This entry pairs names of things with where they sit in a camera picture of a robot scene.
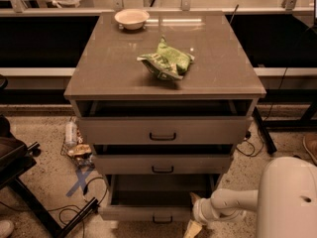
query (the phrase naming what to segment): shoe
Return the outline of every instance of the shoe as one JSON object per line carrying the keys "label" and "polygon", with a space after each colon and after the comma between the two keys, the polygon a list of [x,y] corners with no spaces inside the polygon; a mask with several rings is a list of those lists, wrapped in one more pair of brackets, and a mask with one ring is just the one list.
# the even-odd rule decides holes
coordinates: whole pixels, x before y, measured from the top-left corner
{"label": "shoe", "polygon": [[304,147],[317,166],[317,134],[308,133],[303,140]]}
{"label": "shoe", "polygon": [[14,224],[11,220],[0,221],[0,238],[9,237],[14,229]]}

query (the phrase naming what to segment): bottle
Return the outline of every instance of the bottle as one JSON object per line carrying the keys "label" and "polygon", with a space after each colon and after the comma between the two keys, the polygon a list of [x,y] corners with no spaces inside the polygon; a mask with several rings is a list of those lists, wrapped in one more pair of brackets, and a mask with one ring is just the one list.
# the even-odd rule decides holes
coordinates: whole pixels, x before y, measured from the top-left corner
{"label": "bottle", "polygon": [[69,148],[77,145],[77,125],[73,121],[66,123],[65,144]]}

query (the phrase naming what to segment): bowl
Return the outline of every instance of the bowl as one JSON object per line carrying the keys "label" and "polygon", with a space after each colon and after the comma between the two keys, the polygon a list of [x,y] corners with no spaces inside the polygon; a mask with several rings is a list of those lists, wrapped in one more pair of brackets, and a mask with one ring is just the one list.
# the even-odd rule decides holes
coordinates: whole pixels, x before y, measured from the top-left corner
{"label": "bowl", "polygon": [[150,17],[149,13],[139,9],[126,9],[115,15],[115,20],[125,29],[136,30],[144,26]]}

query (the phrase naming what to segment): floor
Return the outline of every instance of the floor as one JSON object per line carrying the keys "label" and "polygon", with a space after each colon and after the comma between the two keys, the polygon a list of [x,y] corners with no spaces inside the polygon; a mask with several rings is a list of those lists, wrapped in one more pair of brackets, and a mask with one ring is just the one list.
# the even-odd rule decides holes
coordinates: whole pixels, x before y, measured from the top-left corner
{"label": "floor", "polygon": [[[269,107],[263,106],[260,112],[263,117],[267,115]],[[24,141],[27,145],[35,141],[40,143],[42,150],[35,157],[37,164],[21,176],[21,180],[29,190],[37,197],[46,209],[56,209],[66,205],[82,207],[85,201],[82,197],[82,189],[75,186],[77,182],[76,165],[62,152],[64,130],[66,122],[73,116],[69,106],[1,106],[0,112],[6,115],[11,122],[12,133],[16,138]],[[276,116],[287,118],[296,116],[302,112],[300,107],[288,107],[280,109],[273,107],[269,119]],[[255,146],[256,157],[246,157],[240,152],[234,153],[234,161],[229,171],[223,175],[219,187],[236,190],[257,189],[262,171],[267,163],[273,158],[281,156],[297,155],[304,160],[310,161],[306,154],[302,140],[304,132],[272,132],[270,133],[277,147],[277,152],[270,156],[259,136],[255,122],[251,126],[252,137],[250,142]],[[251,152],[250,145],[244,143],[239,146],[245,153]],[[100,177],[96,171],[92,171],[86,178]],[[97,179],[89,187],[86,198],[92,196],[101,198],[105,191],[103,180]],[[25,202],[8,187],[0,190],[0,220],[10,219],[15,224],[12,238],[17,237],[50,237],[35,215],[29,211]],[[52,217],[59,221],[60,210],[51,211]],[[72,210],[61,213],[61,220],[66,222],[73,216]],[[67,237],[151,237],[151,238],[180,238],[183,237],[185,223],[153,224],[151,222],[120,222],[119,227],[114,229],[113,222],[104,221],[100,215],[90,215],[84,224],[79,223]],[[244,221],[239,223],[214,222],[209,229],[204,228],[198,238],[248,238],[255,237],[256,214],[249,212]]]}

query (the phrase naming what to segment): cabinet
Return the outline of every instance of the cabinet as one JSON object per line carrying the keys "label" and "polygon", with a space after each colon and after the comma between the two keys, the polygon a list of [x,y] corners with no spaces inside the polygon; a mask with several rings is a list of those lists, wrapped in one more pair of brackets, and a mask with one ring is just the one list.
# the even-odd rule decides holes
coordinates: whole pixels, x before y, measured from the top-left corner
{"label": "cabinet", "polygon": [[[221,12],[150,14],[129,32],[102,13],[64,94],[108,185],[107,220],[187,221],[189,193],[210,196],[265,95]],[[195,56],[181,81],[137,61],[162,35]]]}

